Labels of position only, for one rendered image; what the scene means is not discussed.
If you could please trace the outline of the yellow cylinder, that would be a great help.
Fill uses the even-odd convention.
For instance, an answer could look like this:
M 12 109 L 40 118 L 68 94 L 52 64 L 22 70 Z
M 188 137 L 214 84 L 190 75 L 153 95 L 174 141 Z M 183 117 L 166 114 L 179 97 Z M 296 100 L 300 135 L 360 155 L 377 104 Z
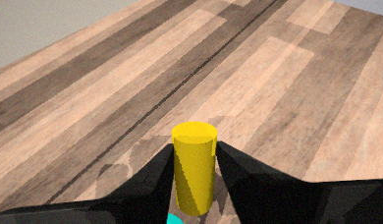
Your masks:
M 176 203 L 188 216 L 212 205 L 217 130 L 203 122 L 185 122 L 172 130 Z

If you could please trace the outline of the cyan circle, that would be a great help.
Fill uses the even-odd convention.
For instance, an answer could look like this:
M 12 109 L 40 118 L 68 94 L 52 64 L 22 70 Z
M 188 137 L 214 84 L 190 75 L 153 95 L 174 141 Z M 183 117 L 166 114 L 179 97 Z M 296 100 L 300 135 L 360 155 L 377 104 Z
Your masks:
M 167 224 L 184 224 L 177 216 L 168 214 Z

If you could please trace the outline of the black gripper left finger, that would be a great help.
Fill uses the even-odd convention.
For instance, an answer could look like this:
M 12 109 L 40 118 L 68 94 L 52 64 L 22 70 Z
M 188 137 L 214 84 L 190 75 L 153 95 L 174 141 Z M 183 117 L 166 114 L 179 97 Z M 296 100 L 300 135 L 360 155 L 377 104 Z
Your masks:
M 108 196 L 7 209 L 0 224 L 167 224 L 173 179 L 168 143 Z

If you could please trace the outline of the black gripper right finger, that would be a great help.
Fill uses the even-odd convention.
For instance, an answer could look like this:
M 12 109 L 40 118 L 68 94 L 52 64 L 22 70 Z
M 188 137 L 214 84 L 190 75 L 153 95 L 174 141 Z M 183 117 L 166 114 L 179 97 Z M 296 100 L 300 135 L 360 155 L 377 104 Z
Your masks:
M 383 212 L 383 178 L 305 182 L 218 140 L 216 157 L 241 224 L 327 224 Z

